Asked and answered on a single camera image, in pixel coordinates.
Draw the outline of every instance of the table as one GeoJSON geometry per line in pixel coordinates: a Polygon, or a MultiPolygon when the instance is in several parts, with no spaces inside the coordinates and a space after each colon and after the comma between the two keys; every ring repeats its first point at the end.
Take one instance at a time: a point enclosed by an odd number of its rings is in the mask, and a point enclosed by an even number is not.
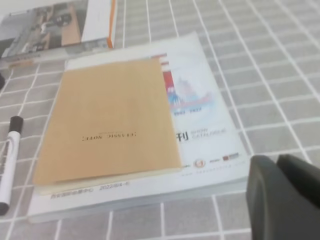
{"type": "MultiPolygon", "coordinates": [[[[118,0],[115,47],[196,31],[248,154],[290,153],[320,166],[319,22],[318,0],[118,0]]],[[[1,240],[251,239],[244,192],[29,224],[31,176],[64,65],[1,70],[9,80],[0,149],[9,118],[25,118],[1,240]]]]}

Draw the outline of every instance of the notebook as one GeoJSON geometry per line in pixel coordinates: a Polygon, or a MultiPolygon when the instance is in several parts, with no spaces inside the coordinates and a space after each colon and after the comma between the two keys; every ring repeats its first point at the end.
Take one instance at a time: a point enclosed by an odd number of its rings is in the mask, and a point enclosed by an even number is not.
{"type": "Polygon", "coordinates": [[[35,185],[73,181],[74,188],[77,180],[123,181],[181,166],[157,59],[63,74],[34,172],[35,185]]]}

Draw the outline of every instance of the photo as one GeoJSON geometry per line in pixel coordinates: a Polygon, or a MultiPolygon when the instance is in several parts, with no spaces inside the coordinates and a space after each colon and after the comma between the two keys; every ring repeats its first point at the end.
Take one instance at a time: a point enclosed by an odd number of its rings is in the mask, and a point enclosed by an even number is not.
{"type": "Polygon", "coordinates": [[[0,24],[0,57],[66,47],[82,42],[88,0],[11,13],[0,24]]]}

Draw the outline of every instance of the black marker cap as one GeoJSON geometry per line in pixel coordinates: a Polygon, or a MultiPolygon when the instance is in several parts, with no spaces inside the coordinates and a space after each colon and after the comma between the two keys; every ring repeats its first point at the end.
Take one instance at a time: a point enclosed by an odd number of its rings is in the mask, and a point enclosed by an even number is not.
{"type": "Polygon", "coordinates": [[[0,90],[4,87],[5,83],[5,78],[0,74],[0,90]]]}
{"type": "Polygon", "coordinates": [[[13,116],[10,119],[9,132],[15,131],[21,134],[24,119],[20,116],[13,116]]]}
{"type": "Polygon", "coordinates": [[[9,210],[9,205],[5,202],[0,202],[0,216],[6,215],[9,210]]]}

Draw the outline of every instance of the marker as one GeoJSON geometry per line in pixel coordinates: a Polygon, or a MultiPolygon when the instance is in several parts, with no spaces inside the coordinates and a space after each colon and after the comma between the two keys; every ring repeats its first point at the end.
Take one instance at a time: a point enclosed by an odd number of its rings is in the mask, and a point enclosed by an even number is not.
{"type": "Polygon", "coordinates": [[[14,183],[16,162],[18,157],[20,134],[24,119],[20,116],[13,116],[10,119],[10,127],[7,138],[7,154],[4,172],[0,183],[0,216],[5,215],[10,207],[11,192],[14,183]]]}

